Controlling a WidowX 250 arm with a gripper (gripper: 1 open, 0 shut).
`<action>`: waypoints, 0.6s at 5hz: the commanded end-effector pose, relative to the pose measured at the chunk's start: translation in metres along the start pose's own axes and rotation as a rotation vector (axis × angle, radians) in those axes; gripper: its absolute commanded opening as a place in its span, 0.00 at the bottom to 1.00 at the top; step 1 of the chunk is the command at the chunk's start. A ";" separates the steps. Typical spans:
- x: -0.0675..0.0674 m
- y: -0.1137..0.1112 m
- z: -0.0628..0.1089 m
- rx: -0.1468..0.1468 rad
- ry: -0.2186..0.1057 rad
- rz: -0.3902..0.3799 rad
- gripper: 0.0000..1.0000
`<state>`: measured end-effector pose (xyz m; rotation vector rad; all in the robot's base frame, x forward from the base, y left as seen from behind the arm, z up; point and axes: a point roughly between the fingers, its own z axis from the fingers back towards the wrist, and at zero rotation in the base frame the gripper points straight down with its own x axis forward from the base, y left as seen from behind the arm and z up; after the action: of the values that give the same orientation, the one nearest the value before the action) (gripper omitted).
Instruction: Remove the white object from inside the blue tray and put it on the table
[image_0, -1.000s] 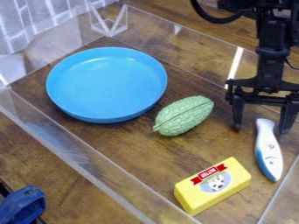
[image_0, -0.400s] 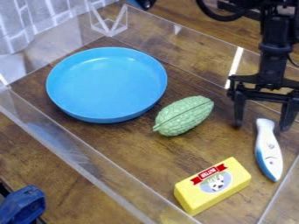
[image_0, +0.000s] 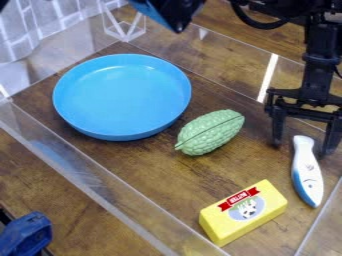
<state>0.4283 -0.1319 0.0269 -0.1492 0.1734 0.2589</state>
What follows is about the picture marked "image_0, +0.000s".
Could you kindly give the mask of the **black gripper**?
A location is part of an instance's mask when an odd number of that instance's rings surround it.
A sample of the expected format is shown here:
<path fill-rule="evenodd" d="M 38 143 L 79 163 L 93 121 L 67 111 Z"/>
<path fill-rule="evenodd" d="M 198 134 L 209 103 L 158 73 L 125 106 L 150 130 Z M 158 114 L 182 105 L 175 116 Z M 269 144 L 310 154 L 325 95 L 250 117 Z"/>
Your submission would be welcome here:
<path fill-rule="evenodd" d="M 328 94 L 324 98 L 306 98 L 300 89 L 276 89 L 268 91 L 265 111 L 273 118 L 273 145 L 282 144 L 284 127 L 288 117 L 330 122 L 322 146 L 322 155 L 334 153 L 342 141 L 342 97 Z"/>

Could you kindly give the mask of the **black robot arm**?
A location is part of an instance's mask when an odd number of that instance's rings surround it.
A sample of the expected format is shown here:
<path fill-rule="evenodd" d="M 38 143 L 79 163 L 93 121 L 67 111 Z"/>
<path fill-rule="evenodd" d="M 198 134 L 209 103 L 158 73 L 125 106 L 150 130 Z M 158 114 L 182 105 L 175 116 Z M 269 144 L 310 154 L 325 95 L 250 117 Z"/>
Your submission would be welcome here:
<path fill-rule="evenodd" d="M 301 87 L 268 90 L 265 111 L 273 119 L 273 143 L 282 142 L 289 117 L 326 124 L 322 153 L 332 154 L 342 141 L 342 96 L 330 93 L 342 63 L 342 0 L 227 0 L 241 21 L 260 30 L 277 29 L 294 19 L 305 20 L 306 52 Z"/>

